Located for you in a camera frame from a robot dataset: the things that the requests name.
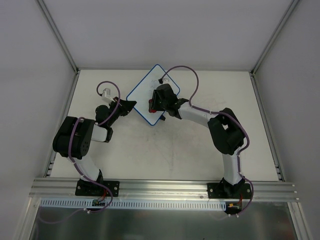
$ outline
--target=metal frame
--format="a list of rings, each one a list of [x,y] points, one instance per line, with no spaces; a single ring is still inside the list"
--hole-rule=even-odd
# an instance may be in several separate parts
[[[49,27],[51,28],[54,37],[58,41],[63,53],[65,54],[69,64],[71,65],[75,76],[70,88],[69,96],[66,100],[65,107],[59,121],[59,124],[68,114],[73,94],[77,85],[79,77],[79,68],[77,67],[57,25],[52,18],[48,7],[44,0],[35,0],[45,17]],[[265,48],[259,56],[254,68],[251,71],[250,78],[252,87],[256,96],[258,107],[260,110],[261,118],[267,135],[268,143],[271,149],[272,157],[276,169],[278,171],[279,182],[253,182],[254,185],[254,198],[255,202],[287,202],[292,222],[296,230],[298,239],[312,239],[312,235],[304,214],[302,212],[300,199],[296,191],[295,185],[290,182],[285,182],[286,176],[284,175],[281,161],[279,160],[275,143],[273,141],[272,133],[268,124],[268,120],[265,114],[263,102],[259,94],[259,88],[257,81],[255,80],[255,74],[261,66],[263,60],[267,56],[268,52],[272,49],[279,33],[284,28],[288,19],[296,9],[301,0],[292,0],[280,22],[276,26],[276,29],[272,33],[272,36],[268,40]],[[30,194],[27,211],[22,216],[22,223],[18,225],[18,234],[15,239],[25,240],[29,239],[38,207],[42,198],[72,198],[79,199],[75,196],[75,187],[78,179],[75,178],[49,178],[50,168],[54,163],[56,153],[51,151],[48,158],[48,164],[44,172],[43,178],[36,178],[33,182]],[[166,180],[118,180],[120,181],[119,200],[136,200],[136,201],[209,201],[207,194],[207,183],[212,181],[166,181]],[[210,199],[210,201],[223,201],[223,199]]]

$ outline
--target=table surface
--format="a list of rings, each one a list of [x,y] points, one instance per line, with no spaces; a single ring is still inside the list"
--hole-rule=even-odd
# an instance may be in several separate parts
[[[98,83],[112,81],[126,99],[148,70],[81,70],[69,116],[95,119],[103,105],[96,93]],[[241,168],[252,181],[278,181],[259,107],[248,72],[199,71],[199,89],[193,104],[212,111],[230,108],[247,131],[250,146],[241,153]],[[196,87],[191,71],[169,74],[178,84],[180,98],[188,99]],[[110,88],[116,96],[116,89]],[[208,128],[170,117],[150,126],[135,110],[112,125],[109,143],[92,141],[88,154],[108,179],[220,180],[224,175],[222,154],[215,148]],[[74,166],[56,155],[51,177],[78,178]]]

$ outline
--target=cable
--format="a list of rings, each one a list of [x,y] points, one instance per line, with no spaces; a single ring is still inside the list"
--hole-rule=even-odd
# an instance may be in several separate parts
[[[96,86],[96,93],[97,93],[99,96],[102,96],[102,93],[99,93],[99,87],[100,87],[100,85],[102,85],[102,84],[112,84],[113,86],[115,86],[116,90],[118,91],[118,101],[116,102],[115,108],[114,108],[114,110],[112,111],[112,113],[111,113],[104,121],[100,122],[100,123],[98,124],[98,126],[101,126],[101,125],[105,124],[105,123],[112,117],[112,115],[116,112],[116,110],[118,109],[118,106],[119,106],[119,104],[120,104],[120,97],[121,97],[119,87],[118,87],[114,82],[112,82],[112,81],[102,81],[102,82],[100,82],[100,83],[98,84],[98,86]]]
[[[106,121],[108,121],[108,120],[112,117],[112,115],[116,112],[116,110],[117,110],[117,108],[118,108],[118,106],[119,106],[120,97],[121,97],[119,87],[118,87],[114,82],[111,82],[111,81],[102,81],[102,82],[100,82],[100,83],[98,84],[98,86],[96,87],[96,92],[98,93],[98,95],[100,95],[100,96],[102,95],[102,94],[99,93],[98,88],[99,88],[99,86],[100,86],[101,84],[104,84],[104,83],[109,83],[109,84],[112,84],[112,85],[115,86],[115,88],[116,88],[117,91],[118,91],[118,101],[117,101],[117,103],[116,103],[116,105],[115,105],[115,108],[114,108],[114,110],[112,111],[112,113],[106,118],[106,120],[104,120],[103,122],[101,122],[100,124],[98,124],[98,126],[99,126],[99,125],[102,125],[102,124],[104,124]],[[76,122],[75,122],[75,124],[74,124],[74,126],[73,126],[73,129],[72,129],[72,132],[71,132],[71,135],[70,135],[69,145],[68,145],[68,157],[69,157],[69,159],[71,160],[71,162],[73,163],[75,169],[77,170],[77,172],[80,174],[81,177],[83,177],[83,178],[86,179],[87,181],[89,181],[89,182],[91,182],[91,183],[93,183],[93,184],[95,184],[95,185],[97,185],[97,186],[99,186],[99,187],[102,187],[102,188],[104,189],[104,192],[105,192],[105,191],[108,191],[108,193],[110,194],[111,199],[110,199],[110,201],[109,201],[108,204],[106,204],[104,207],[100,208],[99,210],[92,211],[92,210],[87,210],[86,208],[80,208],[80,209],[75,210],[73,213],[71,213],[69,216],[65,217],[64,219],[58,220],[58,221],[46,221],[46,220],[42,219],[42,217],[40,216],[41,207],[39,207],[39,210],[38,210],[38,213],[37,213],[37,218],[38,218],[41,222],[43,222],[44,224],[60,224],[60,223],[63,223],[63,222],[65,222],[66,220],[68,220],[69,218],[71,218],[73,215],[75,215],[76,213],[81,212],[81,211],[87,211],[88,214],[89,214],[89,213],[99,213],[99,212],[102,212],[103,210],[105,210],[107,207],[110,206],[110,204],[112,203],[112,201],[113,201],[113,199],[114,199],[114,196],[113,196],[112,192],[110,191],[110,189],[109,189],[108,187],[106,187],[106,186],[104,186],[104,185],[102,185],[102,184],[100,184],[100,183],[98,183],[98,182],[96,182],[96,181],[88,178],[87,176],[85,176],[85,175],[82,173],[82,171],[79,169],[76,161],[74,160],[74,158],[73,158],[72,155],[71,155],[72,142],[73,142],[73,140],[74,140],[74,136],[75,136],[75,133],[76,133],[77,126],[78,126],[79,122],[80,122],[81,120],[84,120],[84,119],[85,119],[84,117],[79,117],[79,118],[76,120]]]
[[[171,67],[169,70],[167,70],[160,79],[163,79],[164,76],[167,75],[171,70],[177,69],[177,68],[189,69],[189,70],[191,70],[191,71],[194,73],[194,75],[195,75],[195,77],[196,77],[196,87],[195,87],[195,90],[194,90],[193,94],[192,94],[191,97],[189,98],[189,105],[190,105],[191,108],[197,109],[197,110],[199,110],[199,111],[202,111],[202,112],[205,112],[205,113],[208,113],[208,114],[215,114],[215,115],[223,115],[223,116],[226,116],[226,117],[228,117],[232,122],[234,122],[234,123],[241,129],[242,133],[244,134],[244,137],[245,137],[245,139],[246,139],[246,145],[245,145],[243,148],[241,148],[241,149],[237,152],[237,154],[236,154],[236,157],[237,157],[237,165],[238,165],[238,173],[239,173],[239,175],[241,176],[242,179],[244,179],[246,182],[248,182],[248,183],[250,184],[250,186],[251,186],[251,193],[252,193],[252,194],[251,194],[251,198],[250,198],[249,202],[247,203],[247,205],[242,209],[241,212],[239,212],[239,214],[240,214],[240,213],[243,213],[243,211],[246,210],[246,209],[248,208],[248,206],[251,204],[251,202],[252,202],[252,200],[253,200],[253,197],[254,197],[254,185],[253,185],[253,183],[252,183],[249,179],[247,179],[244,175],[241,174],[241,167],[240,167],[240,153],[243,152],[244,150],[246,150],[246,149],[249,147],[249,144],[250,144],[249,136],[248,136],[247,132],[245,131],[245,129],[241,126],[241,124],[240,124],[237,120],[235,120],[231,115],[229,115],[229,114],[227,114],[227,113],[225,113],[225,112],[210,111],[210,110],[207,110],[207,109],[204,109],[204,108],[201,108],[201,107],[192,105],[192,102],[191,102],[191,101],[192,101],[192,98],[196,95],[196,93],[197,93],[197,91],[198,91],[198,88],[199,88],[199,76],[198,76],[198,74],[196,73],[196,71],[195,71],[193,68],[191,68],[191,67],[189,67],[189,66],[186,66],[186,65],[173,66],[173,67]]]

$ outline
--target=blue rim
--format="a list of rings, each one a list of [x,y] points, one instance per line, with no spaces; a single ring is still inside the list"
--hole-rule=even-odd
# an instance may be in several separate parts
[[[130,94],[138,87],[138,85],[149,75],[149,73],[156,67],[159,66],[164,72],[166,72],[162,66],[160,66],[159,64],[156,64],[153,66],[153,68],[151,68],[151,70],[144,76],[144,78],[142,78],[142,80],[134,87],[134,89],[132,89],[132,91],[126,96],[126,100],[128,101],[128,97],[130,96]],[[167,76],[171,79],[171,81],[177,86],[177,88],[179,89],[178,93],[176,94],[178,96],[178,94],[180,93],[180,87],[175,83],[175,81],[169,76],[169,74],[167,74]],[[160,120],[161,116],[163,114],[165,114],[166,111],[164,111],[161,116],[158,118],[158,120],[155,122],[155,124],[151,124],[135,107],[133,107],[134,110],[141,116],[143,117],[143,119],[151,126],[154,126],[157,124],[157,122]]]

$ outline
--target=slotted white grille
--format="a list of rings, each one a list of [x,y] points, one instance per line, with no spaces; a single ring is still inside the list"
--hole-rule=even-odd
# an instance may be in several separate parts
[[[41,200],[41,206],[58,208],[101,208],[101,206],[92,206],[92,202],[93,199],[85,198],[43,198]],[[210,202],[114,199],[108,208],[225,211],[226,203],[224,201]]]

